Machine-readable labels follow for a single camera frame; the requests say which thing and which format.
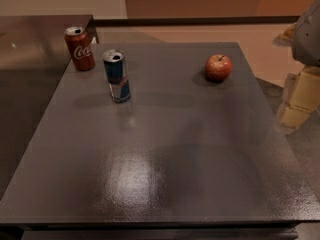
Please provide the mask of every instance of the table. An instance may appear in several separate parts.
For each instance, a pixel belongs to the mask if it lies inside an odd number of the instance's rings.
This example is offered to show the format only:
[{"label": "table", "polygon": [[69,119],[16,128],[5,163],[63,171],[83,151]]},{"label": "table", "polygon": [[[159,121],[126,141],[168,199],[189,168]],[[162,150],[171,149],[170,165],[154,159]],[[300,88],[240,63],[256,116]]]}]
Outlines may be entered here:
[{"label": "table", "polygon": [[[132,97],[112,102],[105,50],[127,56]],[[0,203],[29,229],[287,227],[316,200],[236,43],[99,44],[69,64]],[[230,56],[223,83],[204,62]]]},{"label": "table", "polygon": [[97,39],[91,15],[0,17],[0,199],[70,61],[72,25]]}]

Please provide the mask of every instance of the black strip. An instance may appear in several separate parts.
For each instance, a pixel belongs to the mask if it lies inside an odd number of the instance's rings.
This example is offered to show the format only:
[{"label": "black strip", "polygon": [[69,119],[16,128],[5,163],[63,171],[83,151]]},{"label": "black strip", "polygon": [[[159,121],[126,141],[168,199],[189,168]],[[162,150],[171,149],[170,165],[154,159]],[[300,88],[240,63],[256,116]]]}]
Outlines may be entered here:
[{"label": "black strip", "polygon": [[294,23],[299,16],[226,17],[226,18],[160,18],[160,19],[96,19],[96,27],[156,25],[225,25]]}]

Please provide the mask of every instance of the floor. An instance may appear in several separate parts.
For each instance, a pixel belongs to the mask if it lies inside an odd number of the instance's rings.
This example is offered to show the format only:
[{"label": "floor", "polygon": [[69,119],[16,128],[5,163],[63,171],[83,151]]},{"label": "floor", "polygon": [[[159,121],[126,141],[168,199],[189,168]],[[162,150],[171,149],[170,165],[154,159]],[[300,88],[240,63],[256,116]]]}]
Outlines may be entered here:
[{"label": "floor", "polygon": [[[97,28],[97,31],[100,43],[238,42],[255,76],[266,81],[267,84],[271,83],[275,87],[273,90],[277,91],[278,88],[281,93],[281,87],[283,87],[288,73],[297,74],[303,68],[303,64],[293,60],[289,46],[279,45],[274,40],[289,25],[103,27]],[[276,109],[277,102],[273,104],[274,109]],[[313,117],[318,124],[320,122],[319,115],[316,114]],[[305,127],[311,127],[312,133],[315,133],[314,136],[318,136],[316,133],[320,127],[312,128],[312,122],[314,121],[309,121],[309,125]],[[288,141],[291,145],[297,146],[294,147],[298,151],[297,159],[305,171],[315,195],[320,200],[320,152],[314,152],[314,149],[313,152],[305,153],[304,150],[299,152],[299,145],[294,145],[295,138],[298,137],[299,132],[290,136]],[[296,229],[299,233],[299,240],[320,239],[320,224],[300,224]]]}]

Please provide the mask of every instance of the coke can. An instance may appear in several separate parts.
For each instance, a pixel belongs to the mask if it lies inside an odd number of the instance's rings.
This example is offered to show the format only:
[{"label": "coke can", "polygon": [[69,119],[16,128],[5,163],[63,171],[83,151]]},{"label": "coke can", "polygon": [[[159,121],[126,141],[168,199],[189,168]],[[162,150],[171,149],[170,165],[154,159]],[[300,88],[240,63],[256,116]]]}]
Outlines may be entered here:
[{"label": "coke can", "polygon": [[67,28],[64,39],[77,70],[89,70],[95,66],[90,41],[83,27]]},{"label": "coke can", "polygon": [[119,50],[108,50],[103,54],[111,97],[114,102],[122,103],[130,98],[127,63],[124,53]]}]

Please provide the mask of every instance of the wall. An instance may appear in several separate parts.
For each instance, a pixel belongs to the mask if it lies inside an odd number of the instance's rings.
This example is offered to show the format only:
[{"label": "wall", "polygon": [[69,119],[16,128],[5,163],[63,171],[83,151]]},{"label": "wall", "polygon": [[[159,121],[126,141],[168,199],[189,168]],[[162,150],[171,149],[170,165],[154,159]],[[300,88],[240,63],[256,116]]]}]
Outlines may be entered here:
[{"label": "wall", "polygon": [[312,0],[0,0],[1,15],[93,14],[95,19],[300,15]]}]

